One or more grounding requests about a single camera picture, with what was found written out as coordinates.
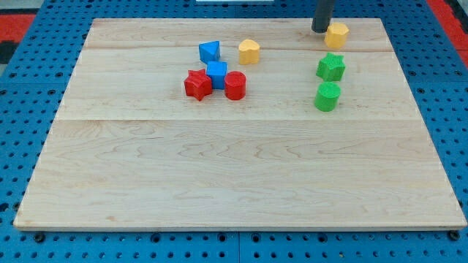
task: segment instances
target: wooden board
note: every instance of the wooden board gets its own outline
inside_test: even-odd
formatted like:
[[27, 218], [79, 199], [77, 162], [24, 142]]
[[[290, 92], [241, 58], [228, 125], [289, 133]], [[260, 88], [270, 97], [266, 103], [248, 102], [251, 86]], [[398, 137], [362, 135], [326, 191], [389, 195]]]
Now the wooden board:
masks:
[[[43, 231], [380, 231], [467, 225], [385, 30], [340, 20], [338, 107], [314, 108], [328, 48], [310, 19], [96, 19], [15, 225]], [[259, 64], [237, 64], [246, 38]], [[184, 95], [197, 45], [247, 95]]]

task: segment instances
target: plastic block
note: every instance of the plastic block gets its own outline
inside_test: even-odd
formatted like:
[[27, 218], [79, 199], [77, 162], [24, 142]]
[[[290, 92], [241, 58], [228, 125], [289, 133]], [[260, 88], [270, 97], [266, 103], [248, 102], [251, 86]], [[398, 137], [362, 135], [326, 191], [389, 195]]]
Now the plastic block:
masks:
[[211, 78], [214, 89], [224, 89], [224, 77], [227, 73], [227, 63], [209, 61], [206, 74]]
[[346, 68], [343, 58], [341, 55], [327, 53], [327, 56], [320, 60], [316, 75], [323, 81], [340, 81]]
[[185, 93], [201, 101], [204, 96], [213, 93], [211, 78], [208, 77], [204, 69], [189, 70], [189, 76], [184, 81]]
[[346, 44], [350, 30], [343, 23], [332, 23], [325, 33], [325, 44], [330, 48], [341, 48]]
[[209, 61], [218, 61], [220, 57], [219, 41], [207, 42], [198, 45], [200, 60], [208, 64]]
[[228, 99], [239, 100], [246, 95], [246, 75], [233, 71], [224, 78], [224, 94]]
[[256, 64], [260, 60], [260, 45], [254, 40], [245, 39], [239, 44], [239, 64]]
[[332, 82], [324, 82], [319, 85], [317, 95], [315, 96], [315, 107], [323, 112], [333, 110], [341, 94], [340, 87]]

